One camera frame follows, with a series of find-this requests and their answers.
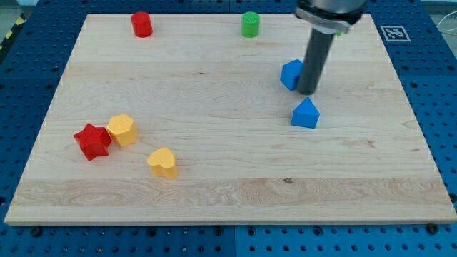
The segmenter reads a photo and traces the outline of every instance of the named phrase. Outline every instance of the red star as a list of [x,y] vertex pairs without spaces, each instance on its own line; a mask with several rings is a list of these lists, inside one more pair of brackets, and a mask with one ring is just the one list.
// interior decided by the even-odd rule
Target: red star
[[98,156],[108,156],[111,137],[106,128],[87,124],[83,131],[74,134],[74,138],[88,161]]

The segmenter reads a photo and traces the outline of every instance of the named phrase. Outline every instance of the blue cube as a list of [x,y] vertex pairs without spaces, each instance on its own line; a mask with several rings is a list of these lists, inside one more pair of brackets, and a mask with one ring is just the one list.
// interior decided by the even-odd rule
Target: blue cube
[[283,65],[283,69],[281,71],[281,82],[290,91],[297,89],[298,78],[300,77],[302,68],[303,63],[298,59]]
[[320,115],[312,100],[307,97],[293,110],[291,125],[314,129]]

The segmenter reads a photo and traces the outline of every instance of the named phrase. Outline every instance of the green block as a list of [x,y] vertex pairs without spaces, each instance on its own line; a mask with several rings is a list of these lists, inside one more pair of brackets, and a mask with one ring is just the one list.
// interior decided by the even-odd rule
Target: green block
[[248,11],[241,17],[241,35],[253,38],[258,36],[258,28],[260,27],[260,16],[253,12]]

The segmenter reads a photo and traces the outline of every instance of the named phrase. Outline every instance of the wood grain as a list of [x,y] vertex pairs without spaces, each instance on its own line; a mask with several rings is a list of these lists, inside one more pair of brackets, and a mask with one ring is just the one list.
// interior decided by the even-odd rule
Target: wood grain
[[[6,217],[11,225],[452,223],[457,220],[370,16],[336,37],[312,96],[317,129],[290,125],[303,96],[279,82],[310,27],[261,16],[89,15]],[[86,161],[72,135],[126,113],[140,136]],[[158,148],[179,176],[155,178]]]

